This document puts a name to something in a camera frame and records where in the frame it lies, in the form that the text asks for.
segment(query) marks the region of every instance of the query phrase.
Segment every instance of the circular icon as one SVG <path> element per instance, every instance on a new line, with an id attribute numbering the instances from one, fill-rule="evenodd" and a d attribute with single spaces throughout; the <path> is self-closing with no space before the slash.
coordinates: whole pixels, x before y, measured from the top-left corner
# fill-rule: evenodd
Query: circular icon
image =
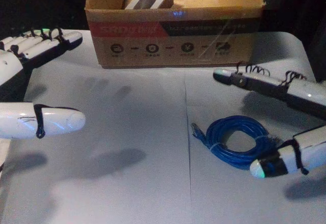
<path id="1" fill-rule="evenodd" d="M 195 46 L 190 42 L 183 43 L 183 45 L 181 46 L 181 50 L 184 52 L 191 52 L 194 50 L 194 48 Z"/>
<path id="2" fill-rule="evenodd" d="M 148 44 L 146 50 L 150 53 L 155 53 L 158 51 L 158 46 L 156 44 Z"/>
<path id="3" fill-rule="evenodd" d="M 114 53 L 121 53 L 123 52 L 123 46 L 120 44 L 113 44 L 111 45 L 111 51 Z"/>

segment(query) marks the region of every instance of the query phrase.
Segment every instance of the white table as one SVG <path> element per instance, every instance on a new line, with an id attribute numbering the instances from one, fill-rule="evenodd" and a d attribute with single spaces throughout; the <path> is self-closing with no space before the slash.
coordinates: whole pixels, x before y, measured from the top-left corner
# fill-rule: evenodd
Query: white table
<path id="1" fill-rule="evenodd" d="M 213 68 L 103 70 L 82 33 L 81 47 L 34 71 L 25 99 L 80 109 L 86 126 L 11 142 L 1 223 L 325 223 L 326 167 L 258 180 L 217 159 L 188 127 L 247 115 L 289 139 L 322 121 L 218 84 Z M 294 69 L 314 79 L 287 33 L 259 34 L 253 61 L 273 76 Z M 232 137 L 234 149 L 252 143 Z"/>

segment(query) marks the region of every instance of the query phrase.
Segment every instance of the coiled blue cable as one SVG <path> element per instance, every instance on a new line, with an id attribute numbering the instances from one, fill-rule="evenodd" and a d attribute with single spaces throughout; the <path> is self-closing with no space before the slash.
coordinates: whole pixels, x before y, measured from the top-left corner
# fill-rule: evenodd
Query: coiled blue cable
<path id="1" fill-rule="evenodd" d="M 276 144 L 268 137 L 268 131 L 256 120 L 246 116 L 230 116 L 213 122 L 206 136 L 192 123 L 193 135 L 220 160 L 242 170 L 249 170 L 250 164 L 263 153 L 275 149 Z M 226 133 L 242 131 L 256 141 L 256 146 L 246 152 L 229 150 L 223 142 Z"/>

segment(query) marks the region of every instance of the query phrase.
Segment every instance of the dark background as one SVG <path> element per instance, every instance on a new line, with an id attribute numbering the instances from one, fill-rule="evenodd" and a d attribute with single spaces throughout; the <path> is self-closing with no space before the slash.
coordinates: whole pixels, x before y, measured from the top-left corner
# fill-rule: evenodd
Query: dark background
<path id="1" fill-rule="evenodd" d="M 297 36 L 317 80 L 326 79 L 326 0 L 266 0 L 260 31 Z M 85 0 L 0 0 L 0 38 L 30 27 L 88 30 Z"/>

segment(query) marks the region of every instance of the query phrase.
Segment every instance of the black strap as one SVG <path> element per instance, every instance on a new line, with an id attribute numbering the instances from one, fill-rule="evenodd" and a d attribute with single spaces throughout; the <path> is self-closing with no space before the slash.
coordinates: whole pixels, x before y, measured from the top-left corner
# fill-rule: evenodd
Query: black strap
<path id="1" fill-rule="evenodd" d="M 294 140 L 294 139 L 288 140 L 288 141 L 284 142 L 280 146 L 280 148 L 283 148 L 285 146 L 292 146 L 293 147 L 294 154 L 295 154 L 296 167 L 301 170 L 302 174 L 307 175 L 309 173 L 309 171 L 302 164 L 301 150 L 300 150 L 300 145 L 298 144 L 298 142 L 296 140 Z"/>
<path id="2" fill-rule="evenodd" d="M 39 139 L 41 139 L 45 136 L 42 108 L 49 108 L 49 106 L 46 106 L 44 104 L 35 104 L 34 105 L 34 111 L 35 111 L 36 120 L 37 120 L 36 137 Z"/>

